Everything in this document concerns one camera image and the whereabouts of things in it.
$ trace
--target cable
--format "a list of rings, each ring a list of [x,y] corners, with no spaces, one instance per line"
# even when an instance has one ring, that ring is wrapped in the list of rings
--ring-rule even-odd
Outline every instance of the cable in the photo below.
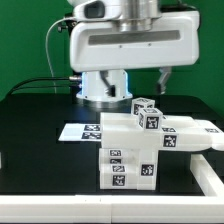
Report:
[[[67,77],[39,77],[39,78],[32,78],[27,79],[25,81],[22,81],[18,84],[16,84],[7,94],[6,96],[11,95],[14,91],[17,91],[21,86],[31,83],[31,82],[39,82],[39,81],[69,81],[69,78]]]
[[[63,18],[63,19],[60,19],[58,21],[56,21],[55,23],[53,23],[51,25],[51,27],[49,28],[48,32],[47,32],[47,35],[46,35],[46,40],[45,40],[45,50],[46,50],[46,55],[47,55],[47,61],[48,61],[48,65],[49,65],[49,68],[50,68],[50,72],[51,72],[51,77],[54,78],[55,75],[54,75],[54,70],[53,70],[53,66],[52,66],[52,63],[51,63],[51,59],[50,59],[50,54],[49,54],[49,37],[50,37],[50,33],[52,31],[52,29],[59,23],[62,23],[62,22],[65,22],[65,21],[70,21],[70,20],[74,20],[76,21],[75,17],[68,17],[68,18]]]

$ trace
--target green backdrop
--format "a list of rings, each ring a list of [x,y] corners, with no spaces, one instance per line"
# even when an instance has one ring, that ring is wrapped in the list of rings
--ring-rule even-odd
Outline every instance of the green backdrop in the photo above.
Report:
[[[175,3],[162,0],[162,3]],[[224,1],[185,0],[202,17],[199,30],[200,59],[188,67],[173,69],[166,94],[191,95],[224,116]],[[0,100],[15,84],[32,77],[50,76],[45,36],[53,22],[72,8],[67,0],[0,0]],[[66,32],[53,31],[50,54],[56,76],[71,74]],[[157,69],[129,71],[135,94],[154,94]]]

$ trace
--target white paper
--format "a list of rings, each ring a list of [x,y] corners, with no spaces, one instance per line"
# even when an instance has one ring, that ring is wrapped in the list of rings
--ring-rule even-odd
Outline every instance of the white paper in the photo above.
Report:
[[[59,141],[91,141],[100,142],[99,124],[66,124]]]

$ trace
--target black table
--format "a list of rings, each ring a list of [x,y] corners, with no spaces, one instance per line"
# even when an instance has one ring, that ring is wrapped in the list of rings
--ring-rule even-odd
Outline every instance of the black table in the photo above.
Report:
[[[201,100],[189,96],[144,96],[156,100],[166,115],[212,121],[224,130],[224,119]],[[104,109],[130,112],[130,107]],[[66,94],[15,94],[0,102],[0,195],[203,195],[190,166],[191,153],[159,153],[155,191],[100,190],[100,143],[59,142],[66,123],[99,123],[100,111],[73,104]],[[203,154],[224,181],[224,152]]]

